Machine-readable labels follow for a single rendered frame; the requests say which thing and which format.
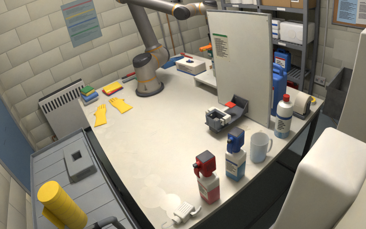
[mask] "paper roll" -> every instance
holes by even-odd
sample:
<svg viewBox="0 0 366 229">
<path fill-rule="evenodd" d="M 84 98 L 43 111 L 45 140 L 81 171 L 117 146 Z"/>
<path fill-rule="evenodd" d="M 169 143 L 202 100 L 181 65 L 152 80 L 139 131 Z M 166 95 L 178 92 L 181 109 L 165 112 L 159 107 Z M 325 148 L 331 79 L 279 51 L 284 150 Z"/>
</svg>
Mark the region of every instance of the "paper roll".
<svg viewBox="0 0 366 229">
<path fill-rule="evenodd" d="M 59 229 L 64 229 L 65 225 L 70 229 L 83 229 L 87 224 L 87 215 L 56 181 L 42 185 L 37 197 L 44 205 L 42 215 Z"/>
</svg>

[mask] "blue canister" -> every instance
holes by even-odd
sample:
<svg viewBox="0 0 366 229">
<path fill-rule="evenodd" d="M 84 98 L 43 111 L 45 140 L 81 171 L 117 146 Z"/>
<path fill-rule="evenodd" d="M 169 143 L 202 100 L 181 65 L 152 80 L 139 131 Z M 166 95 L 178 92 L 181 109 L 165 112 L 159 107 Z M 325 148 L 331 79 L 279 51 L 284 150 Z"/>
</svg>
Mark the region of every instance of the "blue canister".
<svg viewBox="0 0 366 229">
<path fill-rule="evenodd" d="M 274 62 L 279 64 L 283 71 L 288 72 L 291 70 L 291 53 L 286 52 L 283 48 L 278 48 L 274 53 Z"/>
<path fill-rule="evenodd" d="M 276 63 L 273 63 L 273 84 L 272 84 L 272 103 L 271 115 L 276 116 L 277 105 L 286 94 L 287 73 Z"/>
</svg>

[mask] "rubber glove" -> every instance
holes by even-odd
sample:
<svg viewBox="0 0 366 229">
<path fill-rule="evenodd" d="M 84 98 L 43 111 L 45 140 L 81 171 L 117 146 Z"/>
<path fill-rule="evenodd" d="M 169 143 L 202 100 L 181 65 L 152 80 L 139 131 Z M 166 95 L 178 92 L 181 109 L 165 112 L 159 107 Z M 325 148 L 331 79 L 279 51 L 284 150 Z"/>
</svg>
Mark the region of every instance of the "rubber glove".
<svg viewBox="0 0 366 229">
<path fill-rule="evenodd" d="M 102 104 L 98 107 L 98 110 L 94 113 L 96 116 L 96 124 L 94 127 L 101 126 L 107 123 L 107 118 L 105 117 L 105 113 L 107 109 L 105 108 L 105 104 Z"/>
<path fill-rule="evenodd" d="M 119 110 L 121 114 L 125 113 L 128 110 L 131 110 L 133 107 L 126 104 L 124 102 L 125 99 L 119 99 L 117 97 L 111 98 L 109 102 Z"/>
</svg>

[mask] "electrical socket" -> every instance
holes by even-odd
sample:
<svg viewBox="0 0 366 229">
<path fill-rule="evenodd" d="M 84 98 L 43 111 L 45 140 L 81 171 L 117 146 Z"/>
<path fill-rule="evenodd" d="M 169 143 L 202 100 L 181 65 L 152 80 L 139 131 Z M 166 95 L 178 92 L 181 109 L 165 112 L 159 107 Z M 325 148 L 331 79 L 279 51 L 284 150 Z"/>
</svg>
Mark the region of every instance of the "electrical socket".
<svg viewBox="0 0 366 229">
<path fill-rule="evenodd" d="M 316 82 L 317 84 L 320 84 L 320 85 L 325 85 L 325 77 L 321 77 L 321 76 L 318 76 L 318 75 L 316 75 L 315 77 L 314 77 L 314 82 Z"/>
</svg>

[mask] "yellow cylinder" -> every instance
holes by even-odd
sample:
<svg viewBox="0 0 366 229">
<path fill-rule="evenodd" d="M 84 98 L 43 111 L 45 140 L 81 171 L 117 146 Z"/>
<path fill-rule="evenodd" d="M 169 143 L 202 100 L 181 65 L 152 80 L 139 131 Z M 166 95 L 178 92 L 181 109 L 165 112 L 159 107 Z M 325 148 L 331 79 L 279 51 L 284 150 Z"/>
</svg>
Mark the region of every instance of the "yellow cylinder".
<svg viewBox="0 0 366 229">
<path fill-rule="evenodd" d="M 70 229 L 82 229 L 87 224 L 87 215 L 56 181 L 42 185 L 37 197 L 45 208 Z"/>
</svg>

